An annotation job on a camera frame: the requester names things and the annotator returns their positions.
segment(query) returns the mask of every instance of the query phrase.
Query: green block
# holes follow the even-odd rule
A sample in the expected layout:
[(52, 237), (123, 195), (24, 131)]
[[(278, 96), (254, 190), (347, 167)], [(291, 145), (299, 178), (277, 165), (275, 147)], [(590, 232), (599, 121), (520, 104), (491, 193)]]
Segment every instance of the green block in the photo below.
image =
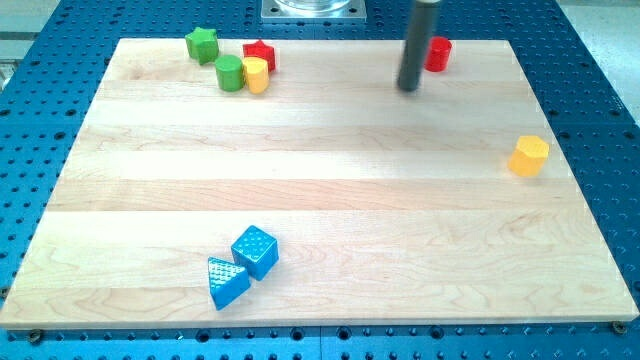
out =
[(218, 86), (224, 91), (238, 91), (244, 87), (242, 60), (235, 55), (220, 56), (216, 62)]
[(184, 39), (187, 42), (189, 57), (197, 59), (200, 65), (215, 61), (218, 58), (218, 35), (215, 29), (196, 27)]

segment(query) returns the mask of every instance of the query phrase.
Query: wooden tabletop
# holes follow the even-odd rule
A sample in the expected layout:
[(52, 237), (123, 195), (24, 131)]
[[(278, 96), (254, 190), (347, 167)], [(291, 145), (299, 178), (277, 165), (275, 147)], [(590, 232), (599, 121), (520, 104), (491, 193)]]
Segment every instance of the wooden tabletop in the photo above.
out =
[[(241, 54), (249, 40), (220, 40)], [(399, 41), (267, 41), (262, 95), (181, 39), (123, 39), (0, 324), (169, 328), (630, 320), (638, 310), (507, 42), (395, 89)], [(535, 178), (507, 161), (551, 143)], [(222, 311), (207, 258), (280, 261)]]

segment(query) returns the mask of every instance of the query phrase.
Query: toy block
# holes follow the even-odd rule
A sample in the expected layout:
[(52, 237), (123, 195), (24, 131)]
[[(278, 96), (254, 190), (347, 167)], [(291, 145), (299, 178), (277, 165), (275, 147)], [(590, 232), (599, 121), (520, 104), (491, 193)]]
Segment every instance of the toy block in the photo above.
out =
[(216, 62), (218, 86), (224, 91), (238, 91), (244, 87), (242, 60), (235, 55), (220, 56)]
[(222, 310), (249, 287), (247, 269), (228, 261), (209, 258), (209, 291), (217, 310)]
[(200, 65), (215, 61), (218, 58), (218, 35), (215, 29), (196, 27), (185, 37), (189, 57), (198, 60)]
[(538, 136), (520, 136), (509, 160), (509, 169), (519, 176), (536, 176), (549, 157), (549, 144)]
[(244, 80), (252, 94), (261, 94), (269, 87), (269, 68), (267, 60), (258, 57), (242, 59)]
[(251, 225), (231, 245), (233, 260), (244, 266), (249, 275), (256, 280), (262, 280), (278, 261), (278, 242), (276, 239)]
[(242, 52), (245, 57), (259, 57), (267, 60), (267, 63), (269, 64), (269, 72), (276, 69), (275, 50), (273, 49), (273, 46), (265, 44), (262, 40), (258, 40), (253, 44), (242, 45)]

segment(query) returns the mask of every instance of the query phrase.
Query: metal base plate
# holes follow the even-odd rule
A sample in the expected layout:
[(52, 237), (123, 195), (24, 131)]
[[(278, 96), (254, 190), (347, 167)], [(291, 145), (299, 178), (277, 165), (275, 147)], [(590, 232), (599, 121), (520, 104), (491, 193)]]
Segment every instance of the metal base plate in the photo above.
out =
[(323, 23), (350, 22), (365, 23), (367, 20), (367, 9), (365, 0), (351, 0), (345, 6), (331, 11), (301, 10), (287, 6), (276, 0), (262, 0), (262, 10), (260, 13), (263, 23)]

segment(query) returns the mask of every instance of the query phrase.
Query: blue metal surface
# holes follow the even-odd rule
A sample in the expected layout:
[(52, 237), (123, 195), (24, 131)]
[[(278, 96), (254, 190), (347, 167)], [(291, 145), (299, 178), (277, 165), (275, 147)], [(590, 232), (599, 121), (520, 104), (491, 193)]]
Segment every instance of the blue metal surface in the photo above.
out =
[[(366, 24), (261, 25), (255, 0), (62, 0), (0, 96), (0, 286), (15, 277), (120, 37), (182, 38), (202, 26), (218, 29), (221, 38), (400, 39), (409, 4), (369, 0)], [(640, 131), (560, 8), (553, 0), (449, 0), (437, 33), (511, 42), (638, 302)], [(414, 359), (414, 354), (420, 359), (640, 358), (639, 321), (627, 324), (626, 334), (612, 331), (610, 324), (372, 327), (349, 329), (345, 340), (339, 325), (304, 328), (302, 339), (293, 328), (151, 329), (45, 333), (37, 344), (25, 333), (0, 331), (0, 359), (251, 355), (249, 360), (274, 354), (300, 360), (344, 359), (343, 353), (368, 360)]]
[(249, 228), (231, 245), (233, 260), (261, 281), (278, 261), (278, 242), (256, 226)]
[(231, 304), (249, 287), (249, 272), (245, 267), (209, 258), (209, 289), (217, 310)]

